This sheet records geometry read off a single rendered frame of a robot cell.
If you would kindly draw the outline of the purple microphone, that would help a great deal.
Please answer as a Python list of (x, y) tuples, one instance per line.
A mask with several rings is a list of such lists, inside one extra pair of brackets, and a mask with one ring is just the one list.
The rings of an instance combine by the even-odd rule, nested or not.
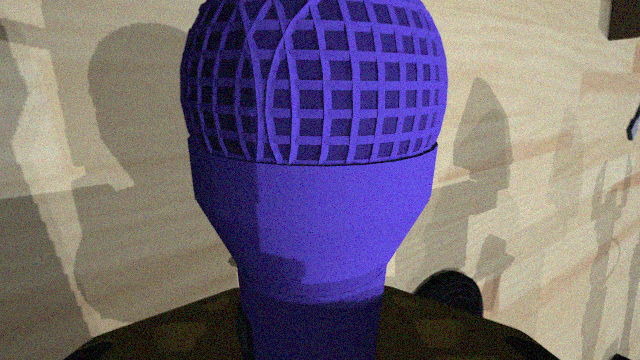
[(179, 93), (193, 195), (237, 264), (243, 360), (375, 360), (431, 197), (448, 68), (421, 0), (206, 0)]

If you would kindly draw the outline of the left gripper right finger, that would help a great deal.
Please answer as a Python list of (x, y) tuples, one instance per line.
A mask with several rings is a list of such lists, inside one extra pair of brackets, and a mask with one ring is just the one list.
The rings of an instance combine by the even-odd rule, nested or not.
[(526, 360), (506, 336), (539, 344), (516, 328), (384, 286), (375, 360)]

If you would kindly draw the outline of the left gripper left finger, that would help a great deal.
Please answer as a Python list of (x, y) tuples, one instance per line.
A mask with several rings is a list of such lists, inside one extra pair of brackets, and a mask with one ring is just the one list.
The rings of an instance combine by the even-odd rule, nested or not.
[(98, 335), (76, 351), (101, 342), (113, 347), (98, 360), (243, 360), (233, 288)]

